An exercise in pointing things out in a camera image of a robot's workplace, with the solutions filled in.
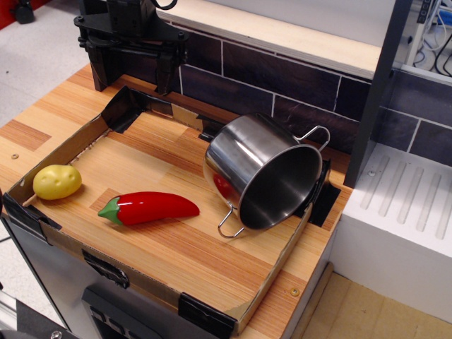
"wooden surface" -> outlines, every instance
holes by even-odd
[[[381,48],[205,0],[184,0],[160,18],[193,30],[372,79]]]
[[[123,86],[154,88],[123,76],[96,92],[90,67],[44,96],[0,129],[0,187],[7,191],[41,159],[96,117]],[[186,292],[233,316],[244,314],[299,218],[266,232],[227,240],[216,227],[227,206],[207,186],[201,171],[207,143],[193,129],[170,119],[142,114],[124,134],[109,133],[74,162],[83,187],[61,201],[33,205],[63,226],[62,232],[126,265]],[[351,193],[343,187],[348,156],[325,149],[332,159],[331,182],[342,193],[323,227],[308,224],[260,307],[241,334],[243,338],[279,338],[303,295],[340,212]],[[133,227],[113,226],[97,211],[116,194],[158,190],[185,196],[201,215],[161,220]],[[238,227],[231,222],[229,227]],[[297,288],[301,293],[293,296]]]

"metal screw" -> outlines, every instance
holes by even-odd
[[[61,339],[61,338],[63,338],[63,333],[61,333],[60,331],[54,331],[50,335],[50,339]]]
[[[299,296],[299,290],[294,287],[290,290],[290,294],[293,295],[294,297],[298,297]]]

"red chili pepper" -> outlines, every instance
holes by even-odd
[[[119,225],[199,215],[190,200],[171,193],[136,192],[117,196],[97,214]]]

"wooden board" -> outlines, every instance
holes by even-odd
[[[123,85],[155,95],[152,85],[128,76],[103,92],[96,92],[87,66],[0,129],[2,190],[7,191],[97,116]],[[172,93],[172,97],[178,100],[181,96]],[[195,106],[201,110],[210,108]],[[227,206],[202,177],[200,161],[207,144],[197,138],[194,130],[174,124],[162,117],[142,114],[124,135],[109,134],[74,163],[84,179],[80,192],[69,200],[37,201],[35,205],[59,221],[64,234],[163,281],[176,291],[207,300],[225,313],[244,314],[299,218],[290,218],[281,226],[241,239],[221,238],[216,226]],[[143,140],[152,141],[152,146]],[[14,153],[19,158],[13,159]],[[331,181],[343,191],[323,227],[306,226],[241,337],[280,338],[350,195],[351,190],[342,186],[348,156],[329,149],[322,153],[326,159],[332,159]],[[183,195],[199,205],[201,215],[135,227],[112,226],[98,218],[97,210],[108,198],[145,189]],[[301,292],[299,295],[290,294],[294,287]]]

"dark gray tile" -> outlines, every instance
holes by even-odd
[[[147,81],[157,85],[155,72],[157,68],[157,62],[155,59],[151,59],[145,56],[123,54],[121,55],[122,72],[129,74],[134,78]],[[180,93],[180,78],[179,69],[174,70],[173,79],[170,84],[171,91]]]
[[[359,126],[357,121],[278,96],[273,116],[297,136],[303,136],[317,125],[325,126],[331,135],[328,147],[348,154],[352,152]],[[323,143],[324,134],[315,133],[309,139]]]
[[[224,43],[224,75],[332,111],[339,76],[252,49]]]
[[[191,33],[186,43],[187,64],[221,74],[221,41]]]
[[[421,121],[410,153],[452,166],[452,129]]]
[[[237,114],[271,113],[273,95],[211,73],[182,67],[184,95]]]
[[[370,84],[350,78],[340,80],[335,112],[357,121],[361,121]]]
[[[386,110],[378,142],[406,152],[418,121],[419,119]]]
[[[389,108],[452,126],[452,86],[396,72]]]

